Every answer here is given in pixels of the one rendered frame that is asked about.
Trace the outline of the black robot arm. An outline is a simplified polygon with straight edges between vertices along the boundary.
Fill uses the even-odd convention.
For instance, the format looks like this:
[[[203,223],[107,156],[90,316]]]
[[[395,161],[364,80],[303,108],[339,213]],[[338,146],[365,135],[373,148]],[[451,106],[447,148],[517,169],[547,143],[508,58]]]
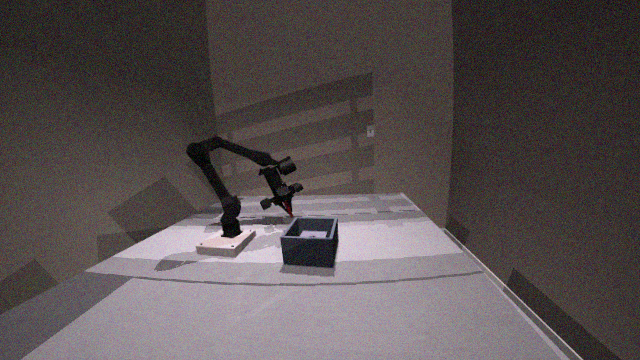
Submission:
[[[227,149],[228,151],[249,158],[250,160],[264,167],[269,165],[276,165],[272,168],[270,168],[270,166],[265,169],[260,168],[259,176],[264,174],[268,184],[280,179],[276,168],[278,168],[280,174],[283,174],[285,176],[291,172],[296,171],[296,166],[290,156],[277,161],[274,160],[271,154],[268,152],[251,150],[232,141],[225,140],[220,136],[214,136],[211,139],[207,139],[199,143],[194,142],[187,146],[187,155],[196,163],[196,165],[198,165],[202,169],[209,183],[221,200],[222,208],[225,212],[220,218],[220,222],[224,232],[221,237],[234,239],[236,236],[243,232],[240,228],[239,220],[236,219],[240,213],[241,201],[238,200],[236,195],[235,197],[233,197],[229,194],[229,192],[223,185],[223,181],[210,162],[208,152],[218,147]],[[278,187],[277,185],[274,186],[274,193],[276,197],[279,198],[280,202],[285,202],[286,200],[291,199],[292,194],[295,193],[293,185],[287,186],[286,183],[284,183],[282,183],[282,186],[280,187]]]

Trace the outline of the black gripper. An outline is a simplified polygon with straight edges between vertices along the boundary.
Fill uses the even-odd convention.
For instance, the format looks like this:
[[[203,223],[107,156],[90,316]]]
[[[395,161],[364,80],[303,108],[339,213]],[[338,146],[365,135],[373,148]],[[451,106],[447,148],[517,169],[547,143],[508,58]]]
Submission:
[[[270,190],[271,190],[271,192],[272,192],[274,197],[272,197],[272,199],[270,199],[270,200],[269,200],[269,198],[267,198],[267,199],[265,199],[265,200],[260,202],[260,205],[263,208],[263,210],[266,210],[266,209],[270,208],[272,206],[272,203],[273,203],[275,206],[277,206],[277,205],[280,206],[288,214],[288,211],[286,210],[286,208],[284,207],[282,202],[280,202],[279,198],[277,198],[275,193],[274,193],[274,186],[277,185],[278,187],[280,187],[280,186],[282,186],[282,183],[283,182],[282,182],[282,180],[280,178],[280,179],[278,179],[278,180],[276,180],[276,181],[274,181],[274,182],[269,184]],[[294,186],[295,192],[299,192],[299,191],[304,189],[303,186],[300,183],[295,183],[295,184],[293,184],[293,186]],[[289,208],[290,208],[290,210],[292,212],[291,200],[292,200],[292,198],[286,200],[286,202],[287,202],[287,204],[288,204],[288,206],[289,206]]]

